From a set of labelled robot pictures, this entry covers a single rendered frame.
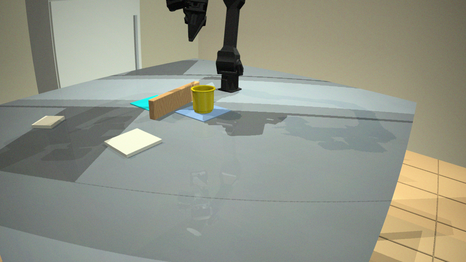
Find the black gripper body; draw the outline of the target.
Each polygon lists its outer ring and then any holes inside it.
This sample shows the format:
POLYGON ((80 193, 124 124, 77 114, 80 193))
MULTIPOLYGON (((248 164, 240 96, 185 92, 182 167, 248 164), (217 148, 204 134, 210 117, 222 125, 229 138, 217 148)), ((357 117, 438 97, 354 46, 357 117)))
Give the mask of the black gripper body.
POLYGON ((186 8, 207 11, 208 0, 182 0, 182 5, 186 5, 186 8))

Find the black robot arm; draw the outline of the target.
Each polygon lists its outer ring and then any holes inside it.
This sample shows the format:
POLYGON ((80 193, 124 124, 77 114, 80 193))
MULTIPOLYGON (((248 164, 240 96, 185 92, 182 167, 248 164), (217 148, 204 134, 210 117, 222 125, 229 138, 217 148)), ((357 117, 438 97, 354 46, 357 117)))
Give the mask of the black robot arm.
MULTIPOLYGON (((237 34, 240 9, 246 0, 223 0, 226 5, 224 44, 217 52, 217 74, 222 74, 219 91, 233 93, 242 90, 238 87, 239 76, 243 76, 243 66, 237 50, 237 34)), ((186 8, 182 0, 166 0, 170 12, 186 8)))

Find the cream flat rectangular slab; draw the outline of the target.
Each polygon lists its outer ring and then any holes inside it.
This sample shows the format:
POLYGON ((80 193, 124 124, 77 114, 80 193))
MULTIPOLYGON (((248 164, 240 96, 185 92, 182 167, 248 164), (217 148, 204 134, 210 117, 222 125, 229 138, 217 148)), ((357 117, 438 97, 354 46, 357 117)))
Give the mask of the cream flat rectangular slab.
POLYGON ((138 128, 104 141, 105 145, 126 158, 160 143, 162 143, 162 139, 138 128))

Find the cream flat rectangular block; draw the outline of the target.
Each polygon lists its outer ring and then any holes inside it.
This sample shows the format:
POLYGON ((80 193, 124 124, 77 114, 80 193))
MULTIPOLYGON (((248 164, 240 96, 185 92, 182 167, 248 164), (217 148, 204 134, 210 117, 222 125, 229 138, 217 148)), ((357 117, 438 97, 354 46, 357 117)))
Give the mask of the cream flat rectangular block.
POLYGON ((32 124, 32 128, 35 129, 52 129, 54 126, 59 124, 65 119, 64 116, 45 116, 39 121, 32 124))

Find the brown wooden plank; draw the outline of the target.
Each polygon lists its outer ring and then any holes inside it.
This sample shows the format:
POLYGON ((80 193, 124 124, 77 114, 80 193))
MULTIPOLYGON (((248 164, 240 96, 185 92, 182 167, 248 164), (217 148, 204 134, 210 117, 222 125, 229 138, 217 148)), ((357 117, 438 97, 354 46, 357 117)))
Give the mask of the brown wooden plank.
POLYGON ((156 120, 193 101, 193 91, 191 91, 191 88, 196 85, 200 85, 200 82, 193 81, 148 100, 150 119, 156 120))

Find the yellow cup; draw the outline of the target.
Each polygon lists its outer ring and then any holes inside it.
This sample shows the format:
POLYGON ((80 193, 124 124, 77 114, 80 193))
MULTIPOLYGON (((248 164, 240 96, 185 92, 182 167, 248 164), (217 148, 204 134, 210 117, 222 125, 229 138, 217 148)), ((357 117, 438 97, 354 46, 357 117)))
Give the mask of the yellow cup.
POLYGON ((210 113, 214 108, 214 91, 216 87, 211 85, 196 85, 193 91, 193 110, 200 114, 210 113))

